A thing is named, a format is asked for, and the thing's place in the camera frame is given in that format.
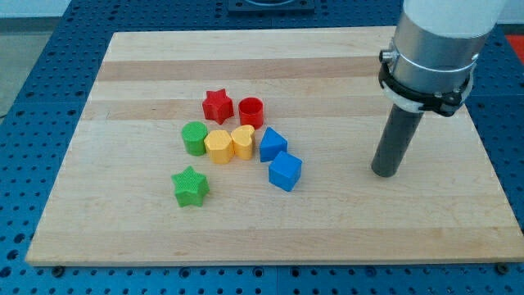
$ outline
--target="toy block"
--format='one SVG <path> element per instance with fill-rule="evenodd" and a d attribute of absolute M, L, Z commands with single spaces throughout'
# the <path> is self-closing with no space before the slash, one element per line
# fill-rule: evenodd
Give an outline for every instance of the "toy block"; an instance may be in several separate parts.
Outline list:
<path fill-rule="evenodd" d="M 258 129 L 264 123 L 264 104 L 258 98 L 244 98 L 238 103 L 240 125 Z"/>
<path fill-rule="evenodd" d="M 231 138 L 235 155 L 242 160 L 250 160 L 255 146 L 255 128 L 251 125 L 242 125 L 232 131 Z"/>
<path fill-rule="evenodd" d="M 268 127 L 260 142 L 260 161 L 272 161 L 280 151 L 287 152 L 287 140 L 273 128 Z"/>
<path fill-rule="evenodd" d="M 182 128 L 183 145 L 186 152 L 193 156 L 206 153 L 204 138 L 207 136 L 207 127 L 201 122 L 190 122 Z"/>
<path fill-rule="evenodd" d="M 215 164 L 227 164 L 233 158 L 233 140 L 226 130 L 213 130 L 204 139 L 207 154 Z"/>
<path fill-rule="evenodd" d="M 179 206 L 202 207 L 204 196 L 210 191 L 205 175 L 197 173 L 193 167 L 189 166 L 182 173 L 171 175 L 171 180 L 174 184 L 174 196 Z"/>
<path fill-rule="evenodd" d="M 302 171 L 302 160 L 287 152 L 279 152 L 269 165 L 269 182 L 290 192 Z"/>
<path fill-rule="evenodd" d="M 202 108 L 207 120 L 215 120 L 220 125 L 229 117 L 234 116 L 233 101 L 226 95 L 226 89 L 207 91 Z"/>

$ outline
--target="red cylinder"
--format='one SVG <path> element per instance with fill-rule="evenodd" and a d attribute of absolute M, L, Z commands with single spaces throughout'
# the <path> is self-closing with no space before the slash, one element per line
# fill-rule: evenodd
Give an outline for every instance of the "red cylinder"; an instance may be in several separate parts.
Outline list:
<path fill-rule="evenodd" d="M 251 125 L 258 129 L 264 123 L 264 104 L 258 98 L 244 98 L 238 103 L 240 125 Z"/>

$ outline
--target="yellow heart block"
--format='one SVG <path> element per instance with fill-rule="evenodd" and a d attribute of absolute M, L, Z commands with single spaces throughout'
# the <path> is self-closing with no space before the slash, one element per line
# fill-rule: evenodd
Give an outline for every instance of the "yellow heart block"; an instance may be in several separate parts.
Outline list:
<path fill-rule="evenodd" d="M 204 139 L 207 154 L 215 164 L 227 164 L 233 158 L 233 140 L 226 130 L 213 130 Z"/>
<path fill-rule="evenodd" d="M 242 125 L 232 131 L 231 138 L 235 155 L 242 160 L 250 160 L 255 146 L 255 128 L 251 125 Z"/>

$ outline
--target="black rod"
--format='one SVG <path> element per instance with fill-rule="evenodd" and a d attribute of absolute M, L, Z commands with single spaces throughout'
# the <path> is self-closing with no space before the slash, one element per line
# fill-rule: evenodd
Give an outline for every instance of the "black rod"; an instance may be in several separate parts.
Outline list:
<path fill-rule="evenodd" d="M 395 175 L 423 114 L 404 111 L 393 105 L 371 164 L 377 175 Z"/>

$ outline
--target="red star block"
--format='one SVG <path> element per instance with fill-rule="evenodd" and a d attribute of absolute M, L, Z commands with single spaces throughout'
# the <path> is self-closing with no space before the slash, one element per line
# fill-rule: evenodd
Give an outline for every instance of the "red star block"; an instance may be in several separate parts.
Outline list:
<path fill-rule="evenodd" d="M 233 101 L 226 95 L 226 89 L 207 91 L 207 98 L 202 103 L 204 117 L 215 120 L 220 125 L 233 114 Z"/>

